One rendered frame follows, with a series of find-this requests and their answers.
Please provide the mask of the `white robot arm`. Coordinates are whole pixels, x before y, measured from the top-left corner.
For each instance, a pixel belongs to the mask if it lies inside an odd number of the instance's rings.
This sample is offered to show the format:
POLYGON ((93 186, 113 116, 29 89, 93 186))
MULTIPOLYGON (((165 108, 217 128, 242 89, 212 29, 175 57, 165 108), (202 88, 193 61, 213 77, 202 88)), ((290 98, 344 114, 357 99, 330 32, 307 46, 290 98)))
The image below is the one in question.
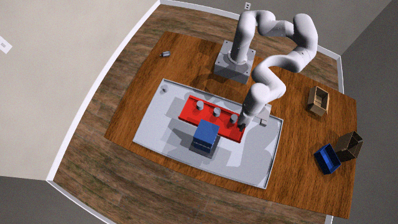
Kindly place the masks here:
POLYGON ((259 125, 266 127, 272 105, 268 102, 280 98, 286 91, 284 83, 268 68, 280 67, 293 73, 300 72, 316 55, 318 34, 312 19, 307 14, 297 14, 293 23, 276 21, 270 11, 245 11, 239 16, 232 49, 228 59, 235 65, 245 64, 247 52, 257 31, 266 37, 288 37, 297 46, 288 55, 271 55, 251 72, 253 84, 243 102, 243 111, 261 119, 259 125))

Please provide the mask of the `blue open bin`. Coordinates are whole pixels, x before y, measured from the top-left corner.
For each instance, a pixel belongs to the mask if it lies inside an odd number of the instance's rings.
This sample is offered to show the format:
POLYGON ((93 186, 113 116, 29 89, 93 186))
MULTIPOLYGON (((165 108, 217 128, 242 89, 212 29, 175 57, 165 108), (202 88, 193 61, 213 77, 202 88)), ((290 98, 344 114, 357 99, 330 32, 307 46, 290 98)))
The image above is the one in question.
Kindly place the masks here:
POLYGON ((330 143, 321 147, 314 156, 324 175, 332 174, 341 165, 330 143))

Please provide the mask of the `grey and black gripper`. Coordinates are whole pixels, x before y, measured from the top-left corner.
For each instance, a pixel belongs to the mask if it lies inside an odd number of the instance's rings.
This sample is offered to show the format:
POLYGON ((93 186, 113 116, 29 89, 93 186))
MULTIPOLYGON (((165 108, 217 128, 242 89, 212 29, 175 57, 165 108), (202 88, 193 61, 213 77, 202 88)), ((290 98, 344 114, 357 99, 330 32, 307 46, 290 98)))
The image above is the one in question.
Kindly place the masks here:
POLYGON ((239 119, 237 122, 237 124, 238 124, 237 127, 239 128, 239 131, 242 132, 245 127, 248 127, 249 124, 251 123, 252 119, 253 119, 253 116, 249 116, 243 111, 243 105, 242 105, 242 110, 241 110, 241 113, 239 115, 239 119))

